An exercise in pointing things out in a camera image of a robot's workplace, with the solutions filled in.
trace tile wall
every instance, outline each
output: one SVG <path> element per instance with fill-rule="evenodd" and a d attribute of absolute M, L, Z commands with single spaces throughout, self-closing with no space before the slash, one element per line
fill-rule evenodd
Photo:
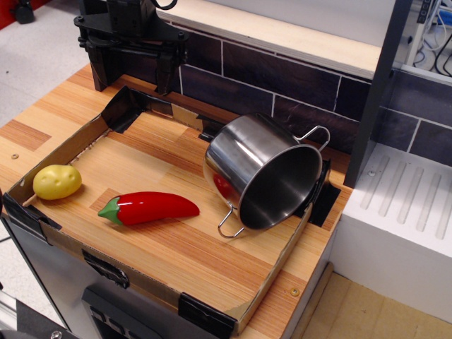
<path fill-rule="evenodd" d="M 452 86 L 396 71 L 382 116 L 379 143 L 452 166 Z"/>
<path fill-rule="evenodd" d="M 269 114 L 298 136 L 321 124 L 330 130 L 330 147 L 351 153 L 369 80 L 204 32 L 192 32 L 187 49 L 174 91 L 237 114 Z M 127 73 L 155 79 L 137 62 Z M 313 135 L 319 143 L 323 138 Z"/>

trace stainless steel pot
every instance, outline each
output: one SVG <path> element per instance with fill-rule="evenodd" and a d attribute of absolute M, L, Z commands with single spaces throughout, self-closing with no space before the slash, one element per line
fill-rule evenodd
<path fill-rule="evenodd" d="M 302 143 L 317 129 L 327 133 L 319 149 Z M 230 207 L 218 225 L 222 237 L 236 237 L 245 227 L 268 229 L 290 217 L 319 178 L 320 152 L 329 139 L 322 126 L 297 138 L 264 114 L 244 115 L 224 126 L 203 163 L 204 177 Z M 233 212 L 243 227 L 226 235 L 221 227 Z"/>

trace pot rim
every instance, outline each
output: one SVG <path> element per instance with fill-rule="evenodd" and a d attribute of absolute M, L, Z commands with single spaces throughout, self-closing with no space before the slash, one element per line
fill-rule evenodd
<path fill-rule="evenodd" d="M 253 183 L 253 181 L 255 180 L 255 178 L 256 178 L 258 175 L 260 175 L 260 173 L 261 173 L 267 166 L 269 166 L 269 164 L 270 164 L 272 161 L 274 161 L 274 159 L 276 159 L 277 157 L 280 157 L 281 155 L 283 155 L 283 154 L 285 154 L 285 153 L 288 153 L 288 152 L 290 152 L 290 151 L 293 151 L 294 149 L 297 149 L 297 148 L 310 148 L 310 149 L 312 149 L 312 150 L 314 151 L 314 154 L 317 154 L 317 155 L 318 155 L 318 159 L 319 159 L 319 161 L 318 161 L 318 167 L 317 167 L 316 179 L 312 182 L 311 188 L 310 188 L 310 190 L 309 190 L 307 196 L 309 196 L 309 193 L 311 192 L 311 190 L 312 190 L 313 187 L 315 186 L 316 182 L 319 180 L 320 173 L 321 173 L 321 168 L 322 168 L 322 156 L 321 156 L 321 154 L 320 154 L 320 151 L 319 151 L 315 146 L 310 145 L 310 144 L 308 144 L 308 143 L 300 143 L 300 144 L 298 144 L 298 145 L 294 145 L 294 146 L 292 146 L 292 147 L 289 147 L 289 148 L 287 148 L 287 149 L 285 149 L 285 150 L 279 152 L 278 154 L 274 155 L 274 156 L 273 156 L 271 159 L 269 159 L 265 164 L 263 164 L 263 166 L 261 166 L 261 168 L 259 168 L 259 170 L 257 170 L 256 173 L 254 173 L 253 177 L 250 178 L 248 184 L 246 185 L 246 187 L 244 188 L 243 192 L 242 192 L 241 195 L 240 195 L 239 203 L 238 203 L 238 206 L 236 207 L 236 210 L 237 210 L 237 217 L 238 217 L 240 223 L 242 224 L 242 226 L 244 226 L 244 227 L 247 228 L 248 230 L 267 230 L 267 229 L 270 229 L 270 228 L 276 226 L 277 224 L 281 223 L 282 221 L 288 219 L 290 216 L 292 216 L 292 214 L 293 214 L 293 213 L 298 209 L 298 207 L 300 207 L 301 204 L 304 202 L 304 199 L 303 199 L 302 201 L 300 201 L 300 203 L 299 203 L 298 205 L 296 205 L 295 208 L 293 208 L 290 212 L 288 212 L 287 215 L 286 215 L 284 218 L 282 218 L 282 219 L 280 219 L 279 221 L 274 222 L 274 223 L 272 223 L 271 225 L 266 226 L 266 227 L 262 227 L 262 228 L 249 227 L 249 226 L 246 225 L 246 224 L 243 222 L 243 220 L 242 220 L 242 216 L 241 216 L 242 202 L 243 202 L 244 197 L 246 196 L 247 191 L 249 190 L 249 187 L 251 186 L 251 184 Z"/>

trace floor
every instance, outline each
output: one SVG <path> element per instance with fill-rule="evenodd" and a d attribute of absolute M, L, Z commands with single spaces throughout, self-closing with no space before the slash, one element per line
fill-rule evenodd
<path fill-rule="evenodd" d="M 89 62 L 73 24 L 77 0 L 52 0 L 34 13 L 33 23 L 0 30 L 0 126 Z M 0 283 L 5 293 L 61 323 L 2 224 Z"/>
<path fill-rule="evenodd" d="M 358 285 L 329 264 L 294 338 L 442 339 L 452 338 L 452 325 Z"/>

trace green pepper stem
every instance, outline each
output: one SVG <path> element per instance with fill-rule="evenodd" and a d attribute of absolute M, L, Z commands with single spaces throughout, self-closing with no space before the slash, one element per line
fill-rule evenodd
<path fill-rule="evenodd" d="M 118 219 L 119 212 L 118 200 L 119 200 L 118 196 L 110 200 L 107 203 L 107 205 L 105 205 L 105 207 L 97 213 L 97 215 L 103 218 L 107 218 L 108 220 L 114 222 L 115 224 L 123 225 L 122 221 Z"/>

